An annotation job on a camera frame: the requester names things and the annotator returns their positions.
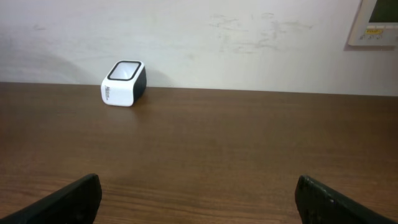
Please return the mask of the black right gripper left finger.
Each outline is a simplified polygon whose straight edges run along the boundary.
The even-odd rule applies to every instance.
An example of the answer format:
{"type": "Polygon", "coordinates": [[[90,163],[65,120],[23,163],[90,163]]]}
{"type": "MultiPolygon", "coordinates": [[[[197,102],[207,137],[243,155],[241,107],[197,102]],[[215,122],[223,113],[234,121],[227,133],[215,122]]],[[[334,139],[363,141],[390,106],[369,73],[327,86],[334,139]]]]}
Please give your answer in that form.
{"type": "Polygon", "coordinates": [[[88,174],[1,219],[1,224],[92,224],[102,199],[99,176],[88,174]]]}

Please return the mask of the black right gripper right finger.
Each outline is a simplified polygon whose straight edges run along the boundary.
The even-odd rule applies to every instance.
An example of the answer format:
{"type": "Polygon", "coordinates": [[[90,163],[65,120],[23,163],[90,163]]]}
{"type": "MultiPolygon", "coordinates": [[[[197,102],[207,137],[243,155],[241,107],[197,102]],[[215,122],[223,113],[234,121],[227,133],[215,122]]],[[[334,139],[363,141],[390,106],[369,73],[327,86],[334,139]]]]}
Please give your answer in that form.
{"type": "Polygon", "coordinates": [[[304,224],[397,224],[307,175],[298,179],[295,203],[304,224]]]}

